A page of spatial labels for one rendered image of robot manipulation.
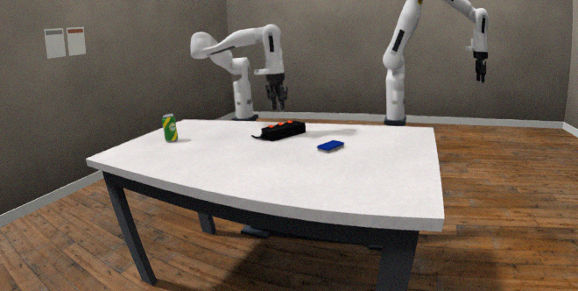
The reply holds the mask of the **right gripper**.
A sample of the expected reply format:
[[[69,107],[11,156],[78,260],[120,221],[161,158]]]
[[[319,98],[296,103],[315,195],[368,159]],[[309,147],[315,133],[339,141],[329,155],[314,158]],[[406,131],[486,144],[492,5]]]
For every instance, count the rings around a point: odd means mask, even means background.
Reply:
[[[277,102],[276,97],[278,98],[278,107],[279,111],[285,110],[284,101],[287,100],[287,86],[283,86],[283,80],[285,79],[285,73],[279,74],[269,74],[266,75],[266,81],[269,82],[269,85],[265,85],[267,98],[271,101],[271,109],[277,109]],[[270,90],[269,90],[270,87]],[[273,87],[273,88],[272,88]],[[269,94],[270,91],[270,94]],[[280,97],[280,95],[281,97]],[[274,97],[273,97],[274,96]],[[284,98],[285,96],[285,98]]]

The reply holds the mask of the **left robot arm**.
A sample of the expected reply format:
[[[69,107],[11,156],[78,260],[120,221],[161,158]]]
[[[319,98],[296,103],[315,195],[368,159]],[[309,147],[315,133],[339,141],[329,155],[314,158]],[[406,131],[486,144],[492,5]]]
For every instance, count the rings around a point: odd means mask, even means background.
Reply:
[[[476,28],[473,31],[473,46],[465,46],[465,50],[488,52],[488,12],[483,8],[475,9],[468,0],[443,1],[476,24]],[[384,54],[383,62],[385,67],[388,68],[386,76],[387,118],[390,120],[402,120],[405,118],[405,60],[402,54],[418,25],[422,3],[423,0],[406,1],[391,43]]]

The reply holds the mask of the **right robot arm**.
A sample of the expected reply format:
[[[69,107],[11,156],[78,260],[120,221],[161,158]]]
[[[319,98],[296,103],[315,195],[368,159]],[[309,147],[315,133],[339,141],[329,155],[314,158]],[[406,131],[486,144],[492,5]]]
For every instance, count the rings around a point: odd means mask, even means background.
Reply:
[[[191,38],[193,58],[209,57],[215,64],[224,67],[231,74],[242,75],[241,79],[234,82],[237,118],[248,118],[254,115],[250,92],[250,63],[248,58],[232,59],[233,55],[229,49],[264,42],[265,69],[255,69],[255,75],[284,73],[279,33],[280,29],[276,25],[267,25],[265,28],[250,28],[234,32],[221,43],[205,32],[197,32]]]

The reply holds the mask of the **small blue rectangular pad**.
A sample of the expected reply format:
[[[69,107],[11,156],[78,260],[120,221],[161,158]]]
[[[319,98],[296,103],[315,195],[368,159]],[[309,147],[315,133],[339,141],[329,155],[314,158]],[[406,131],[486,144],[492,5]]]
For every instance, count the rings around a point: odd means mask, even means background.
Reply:
[[[317,146],[317,151],[322,153],[331,153],[344,147],[344,142],[331,140]]]

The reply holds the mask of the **green and yellow drink can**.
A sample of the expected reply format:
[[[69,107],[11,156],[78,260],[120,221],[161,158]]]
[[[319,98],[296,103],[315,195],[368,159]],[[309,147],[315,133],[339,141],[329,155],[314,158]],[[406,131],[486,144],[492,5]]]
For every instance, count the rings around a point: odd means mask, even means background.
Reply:
[[[169,117],[167,117],[169,115]],[[173,114],[164,115],[162,118],[162,124],[165,134],[165,140],[168,143],[175,142],[178,139],[177,127],[175,122],[175,117]]]

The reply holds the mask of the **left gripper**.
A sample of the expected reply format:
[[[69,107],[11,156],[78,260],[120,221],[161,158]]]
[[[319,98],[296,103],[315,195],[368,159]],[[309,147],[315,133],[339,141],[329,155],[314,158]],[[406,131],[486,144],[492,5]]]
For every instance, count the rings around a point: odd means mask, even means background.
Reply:
[[[474,52],[473,57],[476,60],[476,80],[480,81],[480,83],[485,83],[485,74],[486,74],[486,61],[484,59],[488,59],[488,52]],[[485,69],[485,71],[484,71]]]

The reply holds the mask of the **black power strip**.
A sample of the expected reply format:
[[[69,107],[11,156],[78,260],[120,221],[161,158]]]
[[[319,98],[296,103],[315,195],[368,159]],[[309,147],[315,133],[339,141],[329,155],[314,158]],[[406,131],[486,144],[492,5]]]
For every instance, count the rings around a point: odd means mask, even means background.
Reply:
[[[253,138],[267,139],[275,141],[282,138],[288,138],[301,133],[306,133],[306,124],[299,121],[286,121],[285,123],[278,123],[276,125],[268,125],[261,128],[262,134],[259,137],[251,135]]]

